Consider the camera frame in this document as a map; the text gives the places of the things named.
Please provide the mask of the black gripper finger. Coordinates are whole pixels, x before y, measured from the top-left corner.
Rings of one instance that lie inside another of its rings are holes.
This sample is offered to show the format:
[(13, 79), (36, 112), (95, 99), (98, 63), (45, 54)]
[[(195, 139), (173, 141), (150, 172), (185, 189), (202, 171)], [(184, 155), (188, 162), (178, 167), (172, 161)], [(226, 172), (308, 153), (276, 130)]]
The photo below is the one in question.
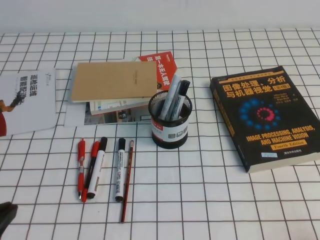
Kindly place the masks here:
[(0, 204), (0, 227), (6, 228), (16, 217), (18, 205), (12, 202), (4, 202)]

